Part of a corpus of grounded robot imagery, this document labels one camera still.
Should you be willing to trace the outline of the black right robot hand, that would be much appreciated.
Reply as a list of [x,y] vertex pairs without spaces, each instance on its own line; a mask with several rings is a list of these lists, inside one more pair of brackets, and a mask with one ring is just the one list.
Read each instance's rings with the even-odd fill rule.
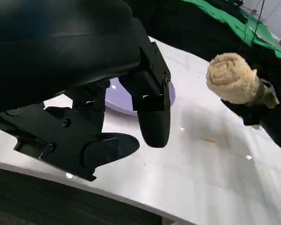
[[274,86],[269,81],[259,78],[258,85],[257,92],[247,103],[233,104],[221,99],[226,107],[242,118],[245,126],[251,126],[255,129],[259,129],[261,117],[280,103]]

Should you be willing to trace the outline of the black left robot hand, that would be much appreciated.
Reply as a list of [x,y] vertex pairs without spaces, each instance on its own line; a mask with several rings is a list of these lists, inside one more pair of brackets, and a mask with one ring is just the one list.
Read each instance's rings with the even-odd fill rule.
[[113,78],[145,143],[165,147],[170,71],[125,2],[0,0],[0,130],[16,151],[89,181],[133,154],[135,137],[102,131]]

